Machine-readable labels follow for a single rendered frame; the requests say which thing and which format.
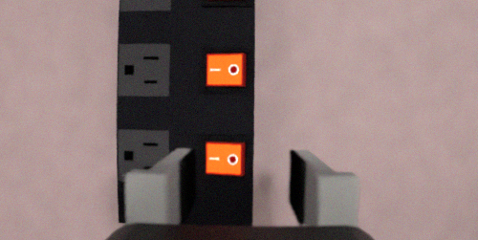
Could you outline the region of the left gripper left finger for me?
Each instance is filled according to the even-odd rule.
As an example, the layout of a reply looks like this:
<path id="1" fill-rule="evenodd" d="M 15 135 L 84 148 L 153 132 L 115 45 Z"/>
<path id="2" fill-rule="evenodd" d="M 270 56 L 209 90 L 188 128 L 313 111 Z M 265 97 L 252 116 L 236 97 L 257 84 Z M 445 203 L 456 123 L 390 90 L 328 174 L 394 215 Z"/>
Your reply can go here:
<path id="1" fill-rule="evenodd" d="M 187 224 L 198 201 L 198 150 L 179 148 L 151 170 L 127 175 L 129 224 Z"/>

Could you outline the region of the black power strip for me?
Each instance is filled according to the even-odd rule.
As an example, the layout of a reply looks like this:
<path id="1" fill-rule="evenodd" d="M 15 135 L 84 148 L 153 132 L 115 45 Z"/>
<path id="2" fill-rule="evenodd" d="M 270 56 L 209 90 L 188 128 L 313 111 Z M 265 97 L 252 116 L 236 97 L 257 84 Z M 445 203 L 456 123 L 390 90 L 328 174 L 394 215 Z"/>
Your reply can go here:
<path id="1" fill-rule="evenodd" d="M 117 182 L 198 150 L 187 224 L 252 226 L 255 0 L 119 0 Z"/>

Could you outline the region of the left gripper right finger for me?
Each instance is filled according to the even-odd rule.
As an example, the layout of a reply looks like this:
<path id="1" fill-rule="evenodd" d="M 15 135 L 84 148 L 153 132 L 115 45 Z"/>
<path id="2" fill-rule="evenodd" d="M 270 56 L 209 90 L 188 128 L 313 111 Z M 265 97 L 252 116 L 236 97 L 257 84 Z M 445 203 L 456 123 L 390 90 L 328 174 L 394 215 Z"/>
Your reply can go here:
<path id="1" fill-rule="evenodd" d="M 358 178 L 308 150 L 288 151 L 287 203 L 298 226 L 355 226 Z"/>

